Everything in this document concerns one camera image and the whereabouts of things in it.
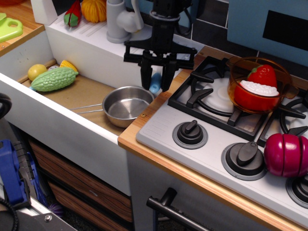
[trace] toy stove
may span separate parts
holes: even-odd
[[[137,141],[308,228],[308,179],[274,176],[263,160],[272,134],[308,138],[308,95],[301,91],[268,115],[243,112],[229,100],[226,61],[207,57],[144,125]],[[238,166],[242,147],[256,157],[240,158]]]

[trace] toy bitter gourd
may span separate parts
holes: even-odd
[[[78,72],[70,67],[59,67],[40,74],[31,83],[31,89],[38,91],[52,91],[72,84]]]

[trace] blue tool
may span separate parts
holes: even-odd
[[[6,195],[15,208],[31,205],[27,182],[19,176],[18,158],[9,140],[0,141],[0,175]]]

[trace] green cutting board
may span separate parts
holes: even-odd
[[[23,34],[23,24],[16,19],[4,18],[0,20],[0,43]]]

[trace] white faucet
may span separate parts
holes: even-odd
[[[124,0],[107,0],[107,39],[112,43],[122,43],[130,39],[131,33],[144,26],[139,10],[139,0],[132,0],[135,12],[128,12]]]

